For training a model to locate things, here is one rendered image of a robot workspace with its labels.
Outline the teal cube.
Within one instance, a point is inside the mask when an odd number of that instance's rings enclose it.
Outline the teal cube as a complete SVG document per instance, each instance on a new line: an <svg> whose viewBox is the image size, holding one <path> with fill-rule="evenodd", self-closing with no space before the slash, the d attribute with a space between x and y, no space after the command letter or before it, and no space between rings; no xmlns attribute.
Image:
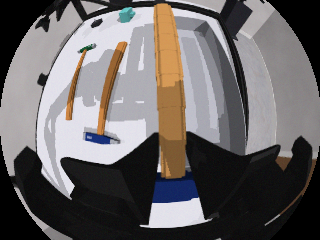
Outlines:
<svg viewBox="0 0 320 240"><path fill-rule="evenodd" d="M122 11L119 12L119 17L121 23L130 22L130 20L134 17L135 11L132 10L132 7L124 8Z"/></svg>

